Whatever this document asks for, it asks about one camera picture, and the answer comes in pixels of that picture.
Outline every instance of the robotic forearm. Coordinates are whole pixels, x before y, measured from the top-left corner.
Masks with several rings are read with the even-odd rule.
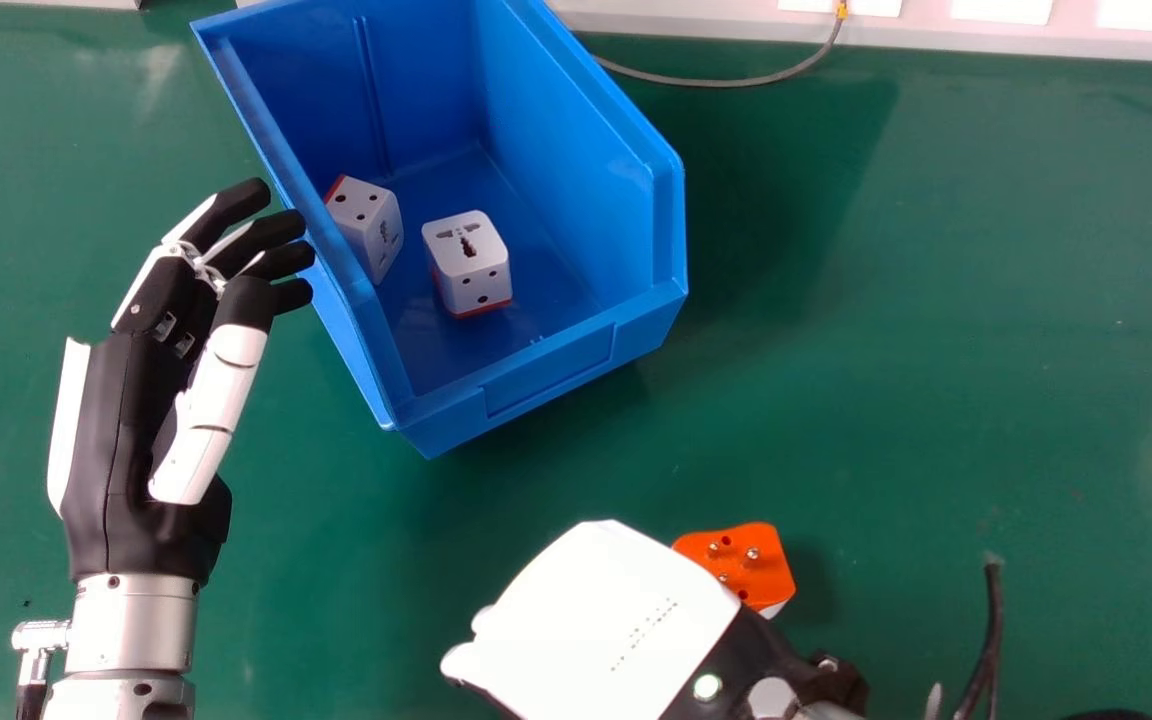
[[[229,533],[215,472],[274,316],[311,295],[271,282],[314,263],[296,211],[221,238],[268,204],[259,179],[209,197],[150,252],[109,336],[65,347],[47,497],[77,596],[69,620],[13,634],[20,720],[194,714],[197,596]],[[59,651],[65,679],[44,703]]]

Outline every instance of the black fingertip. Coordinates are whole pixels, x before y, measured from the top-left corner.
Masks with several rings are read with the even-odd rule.
[[[242,236],[234,238],[225,250],[215,252],[210,265],[221,275],[232,276],[251,263],[256,255],[268,253],[302,234],[305,234],[305,218],[296,210],[283,210],[282,213],[257,218]]]
[[[274,286],[278,291],[278,302],[274,314],[290,313],[293,310],[301,310],[314,300],[314,288],[310,287],[306,279],[297,278]]]
[[[180,240],[191,243],[200,252],[206,252],[220,240],[225,228],[260,213],[268,204],[268,184],[262,179],[244,179],[243,182],[215,194],[210,209],[191,228],[180,233]]]
[[[220,325],[242,325],[244,328],[256,328],[270,332],[274,324],[280,291],[259,278],[238,275],[225,285],[225,294],[220,305],[215,308],[215,319],[211,323],[212,331]]]
[[[275,247],[251,266],[243,270],[244,275],[276,281],[288,278],[314,264],[314,250],[305,241],[293,242],[291,245]]]

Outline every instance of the white robotic hand cover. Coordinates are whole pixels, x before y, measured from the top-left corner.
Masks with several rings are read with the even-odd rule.
[[[614,520],[581,523],[479,611],[442,672],[525,720],[655,720],[737,611],[677,552]]]

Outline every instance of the gray cable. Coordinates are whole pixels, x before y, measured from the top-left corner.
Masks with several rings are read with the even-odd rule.
[[[841,1],[846,9],[846,0]],[[758,88],[759,85],[772,85],[773,82],[781,82],[789,79],[791,77],[797,77],[803,73],[812,69],[814,65],[824,60],[824,56],[829,54],[829,50],[833,50],[833,43],[838,39],[838,31],[842,29],[842,22],[844,22],[846,14],[839,13],[838,18],[833,22],[833,32],[829,33],[829,39],[824,41],[818,51],[814,52],[812,56],[806,60],[801,61],[801,63],[795,65],[793,68],[786,68],[780,71],[774,71],[768,74],[768,76],[759,76],[751,78],[740,78],[740,79],[700,79],[700,78],[681,78],[681,77],[669,77],[669,76],[658,76],[654,73],[647,73],[643,70],[635,70],[634,68],[626,68],[624,65],[613,63],[612,60],[599,58],[594,55],[594,60],[598,60],[598,65],[602,65],[604,68],[612,70],[613,73],[622,74],[622,76],[637,78],[646,82],[654,82],[657,85],[673,85],[675,88],[713,88],[714,90],[732,90],[732,88]]]

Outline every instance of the black cable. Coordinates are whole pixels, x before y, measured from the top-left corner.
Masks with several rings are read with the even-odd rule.
[[[998,659],[1002,654],[1002,561],[991,558],[984,566],[984,583],[990,593],[990,620],[984,634],[984,646],[977,657],[977,665],[968,687],[963,691],[963,700],[958,702],[952,720],[968,720],[975,712],[980,694],[990,689],[990,717],[995,717],[998,704]]]
[[[833,22],[833,31],[829,33],[828,40],[824,41],[824,45],[820,46],[820,48],[816,51],[812,56],[801,61],[801,63],[795,65],[793,68],[776,70],[772,74],[765,74],[765,76],[740,79],[680,78],[660,76],[660,74],[657,73],[636,70],[621,63],[613,63],[612,60],[600,58],[598,55],[594,55],[594,60],[598,60],[598,65],[602,65],[604,68],[607,68],[613,73],[622,74],[622,76],[644,82],[654,82],[657,85],[669,85],[674,88],[710,88],[710,90],[732,90],[733,88],[758,88],[759,85],[772,85],[774,82],[782,82],[791,77],[797,77],[803,73],[808,73],[808,70],[814,68],[814,65],[819,63],[820,60],[824,60],[824,56],[829,54],[829,50],[833,50],[833,44],[838,40],[838,31],[841,31],[842,22],[847,18],[847,0],[838,0],[838,12],[835,15],[836,18],[835,22]]]

